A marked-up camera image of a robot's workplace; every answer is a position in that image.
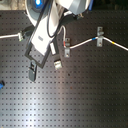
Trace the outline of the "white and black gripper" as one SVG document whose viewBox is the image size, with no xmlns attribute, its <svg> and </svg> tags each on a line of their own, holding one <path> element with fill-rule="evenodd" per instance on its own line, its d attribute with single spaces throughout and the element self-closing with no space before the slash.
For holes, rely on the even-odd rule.
<svg viewBox="0 0 128 128">
<path fill-rule="evenodd" d="M 30 60 L 34 60 L 35 63 L 42 68 L 51 49 L 55 69 L 58 70 L 62 68 L 58 46 L 51 43 L 54 40 L 59 27 L 59 14 L 57 10 L 46 10 L 43 15 L 41 15 L 40 11 L 28 9 L 27 13 L 31 23 L 34 25 L 34 30 L 29 39 L 25 56 Z M 35 49 L 43 56 L 41 63 L 29 55 L 32 47 L 35 47 Z"/>
</svg>

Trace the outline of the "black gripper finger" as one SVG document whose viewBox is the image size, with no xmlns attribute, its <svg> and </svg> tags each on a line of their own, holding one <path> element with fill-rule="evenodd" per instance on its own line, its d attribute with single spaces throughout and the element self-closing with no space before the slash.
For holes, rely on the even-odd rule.
<svg viewBox="0 0 128 128">
<path fill-rule="evenodd" d="M 29 79 L 31 81 L 35 81 L 36 79 L 36 71 L 37 71 L 37 65 L 34 60 L 31 61 L 30 67 L 29 67 Z"/>
</svg>

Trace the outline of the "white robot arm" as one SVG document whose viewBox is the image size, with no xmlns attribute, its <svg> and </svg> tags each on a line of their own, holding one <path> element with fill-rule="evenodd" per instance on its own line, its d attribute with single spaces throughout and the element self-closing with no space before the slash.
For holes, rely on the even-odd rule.
<svg viewBox="0 0 128 128">
<path fill-rule="evenodd" d="M 56 36 L 68 22 L 89 7 L 91 0 L 25 0 L 26 12 L 33 30 L 25 56 L 30 60 L 29 79 L 35 81 L 37 67 L 43 68 L 49 53 L 55 68 L 61 68 Z"/>
</svg>

